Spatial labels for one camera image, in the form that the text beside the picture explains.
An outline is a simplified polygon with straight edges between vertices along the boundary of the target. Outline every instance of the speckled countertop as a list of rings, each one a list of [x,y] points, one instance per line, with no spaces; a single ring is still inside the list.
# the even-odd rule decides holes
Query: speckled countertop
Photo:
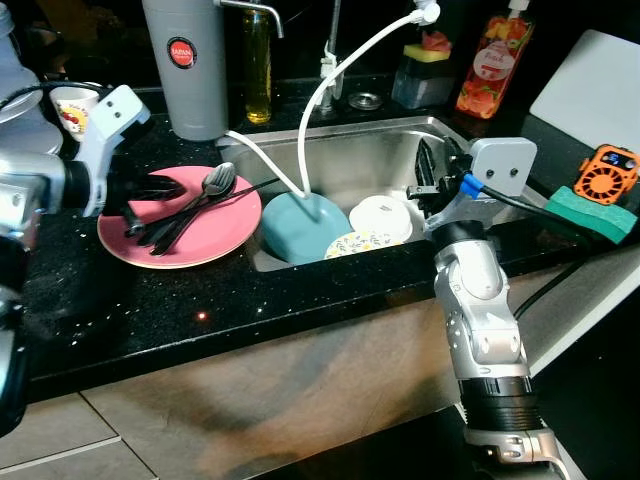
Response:
[[[302,95],[300,102],[278,107],[268,128],[295,128],[303,107]],[[387,102],[375,118],[424,113]],[[570,184],[582,158],[591,153],[544,122],[508,109],[493,122],[439,117],[466,136],[522,135],[538,143],[530,180],[545,193]],[[180,140],[166,115],[153,118],[153,130],[120,152],[121,159],[142,171],[219,163],[211,143]],[[321,123],[363,119],[374,118],[347,108]],[[240,130],[252,130],[238,123]],[[577,255],[571,242],[550,234],[536,219],[495,227],[493,234],[509,275]],[[433,255],[424,241],[259,273],[241,247],[199,267],[145,270],[102,248],[95,219],[73,212],[45,216],[24,291],[25,327],[32,339],[30,398],[89,388],[432,297]]]

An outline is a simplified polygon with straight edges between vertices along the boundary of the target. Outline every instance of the orange fan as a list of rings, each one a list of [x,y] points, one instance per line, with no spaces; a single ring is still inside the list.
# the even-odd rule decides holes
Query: orange fan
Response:
[[[640,156],[624,148],[602,145],[580,166],[573,191],[588,200],[612,205],[638,181]]]

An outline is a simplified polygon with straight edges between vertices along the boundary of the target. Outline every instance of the sponge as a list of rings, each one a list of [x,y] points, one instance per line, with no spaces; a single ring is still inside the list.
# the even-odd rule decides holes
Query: sponge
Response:
[[[447,60],[451,56],[451,51],[441,52],[438,50],[424,50],[422,45],[405,45],[404,52],[407,57],[413,58],[423,63],[439,62]]]
[[[631,231],[636,220],[633,213],[617,205],[601,205],[560,187],[549,199],[545,210],[590,228],[618,244]]]

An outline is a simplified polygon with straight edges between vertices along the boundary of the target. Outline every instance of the white tube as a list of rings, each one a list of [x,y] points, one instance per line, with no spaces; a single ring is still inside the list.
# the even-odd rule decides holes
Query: white tube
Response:
[[[340,65],[338,65],[336,69],[327,76],[327,78],[322,81],[313,95],[311,95],[311,99],[309,100],[309,103],[307,103],[307,107],[304,109],[304,113],[302,114],[302,120],[300,120],[300,127],[298,130],[298,166],[300,168],[300,176],[302,177],[302,188],[304,190],[305,197],[307,197],[311,193],[311,185],[309,183],[309,173],[307,172],[307,159],[304,153],[304,137],[307,133],[307,125],[309,124],[309,119],[311,118],[311,113],[313,112],[313,108],[316,102],[320,99],[320,97],[322,97],[322,94],[327,89],[327,87],[353,62],[360,58],[367,50],[369,50],[376,43],[378,43],[380,40],[382,40],[390,33],[394,32],[398,28],[403,27],[409,23],[420,21],[422,19],[424,19],[424,11],[414,10],[406,17],[402,17],[400,20],[397,20],[391,25],[388,25],[387,27],[380,30],[373,37],[362,44],[360,48],[358,48],[355,52],[345,58],[345,60],[340,63]]]
[[[276,176],[282,180],[282,183],[284,183],[287,187],[289,187],[289,189],[295,193],[298,197],[300,198],[307,198],[308,194],[305,195],[305,192],[303,192],[302,190],[300,190],[295,183],[293,183],[285,174],[282,170],[280,170],[278,168],[278,166],[273,162],[273,160],[271,160],[269,158],[269,156],[264,153],[264,150],[262,150],[258,145],[256,145],[254,142],[252,142],[251,140],[249,140],[247,137],[245,137],[244,135],[242,135],[241,133],[238,132],[234,132],[233,130],[229,130],[226,133],[227,137],[231,137],[237,141],[239,141],[240,143],[245,144],[247,147],[249,147],[251,150],[253,150],[256,154],[258,154],[258,156],[262,159],[262,161],[267,165],[267,167],[269,167],[271,169],[271,171],[273,173],[276,174]]]

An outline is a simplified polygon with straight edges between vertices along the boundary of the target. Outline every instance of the stainless steel sink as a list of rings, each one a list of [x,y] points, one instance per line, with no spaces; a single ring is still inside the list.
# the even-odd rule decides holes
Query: stainless steel sink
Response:
[[[420,139],[431,147],[435,158],[444,158],[443,137],[456,140],[464,149],[468,142],[434,117],[411,117],[351,125],[310,129],[306,153],[311,189],[335,202],[347,215],[370,195],[389,195],[402,201],[411,214],[413,235],[424,239],[424,216],[416,201],[406,198],[406,188],[416,185],[415,160]],[[251,135],[297,185],[301,185],[296,151],[297,130]],[[225,161],[233,162],[238,174],[252,183],[273,177],[266,165],[245,146],[227,143],[222,149]],[[282,183],[264,188],[260,195],[266,205],[287,191]],[[501,212],[500,221],[511,221],[516,212]],[[260,229],[246,243],[249,257],[261,272],[293,265],[268,253]]]

